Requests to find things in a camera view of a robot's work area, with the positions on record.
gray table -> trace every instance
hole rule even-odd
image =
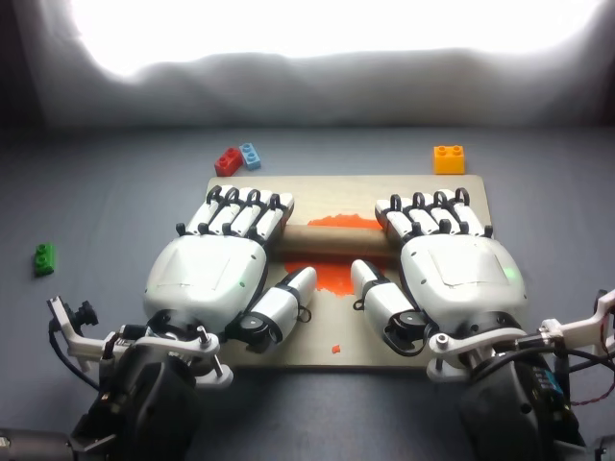
[[[47,344],[49,297],[97,308],[103,338],[145,321],[140,299],[175,223],[202,203],[213,162],[254,142],[242,175],[429,174],[431,149],[465,146],[493,224],[523,271],[529,319],[571,322],[615,286],[613,130],[237,130],[0,134],[0,426],[70,431],[94,393]],[[58,246],[58,272],[32,278],[35,245]],[[573,397],[609,385],[598,367]],[[461,386],[422,373],[250,371],[204,394],[190,459],[473,459],[455,412]],[[615,432],[615,397],[577,411],[588,442]]]

yellow lego brick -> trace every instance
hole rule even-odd
[[[433,148],[433,174],[465,174],[465,156],[462,146],[435,146]]]

lego brick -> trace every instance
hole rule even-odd
[[[246,168],[249,170],[260,168],[260,157],[251,142],[241,144],[240,149],[241,155],[243,155],[243,163],[246,165]]]
[[[216,176],[226,177],[234,175],[234,172],[241,166],[241,153],[236,147],[230,147],[218,160],[215,161]]]
[[[433,148],[433,174],[465,174],[465,155],[462,146],[435,146]]]
[[[37,245],[35,254],[35,276],[42,277],[53,274],[56,270],[56,247],[51,243]]]

robot's right hand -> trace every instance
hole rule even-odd
[[[395,352],[413,356],[437,331],[480,334],[518,327],[527,306],[519,270],[470,208],[464,188],[376,202],[376,218],[401,249],[404,292],[375,266],[353,263],[356,310]]]
[[[144,301],[148,325],[164,332],[187,316],[222,342],[238,339],[262,352],[284,340],[298,321],[309,321],[313,268],[289,274],[263,293],[267,249],[293,208],[289,193],[215,186],[189,224],[177,226],[179,237],[152,268]]]

wooden board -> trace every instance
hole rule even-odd
[[[358,214],[374,218],[378,199],[391,194],[411,197],[414,192],[433,193],[437,189],[465,187],[470,193],[472,210],[483,224],[491,224],[482,178],[478,176],[305,176],[213,178],[215,185],[269,189],[291,192],[295,210],[289,224],[307,224],[310,220],[337,214]],[[266,286],[280,281],[286,271],[283,264],[272,262]],[[386,275],[399,283],[397,271]],[[314,293],[309,309],[312,320],[297,324],[291,335],[267,354],[245,351],[245,344],[230,341],[220,358],[232,367],[424,367],[430,359],[425,351],[417,357],[402,357],[390,350],[366,324],[362,312],[352,308],[354,296],[336,296],[326,290]],[[339,345],[341,352],[333,354]]]

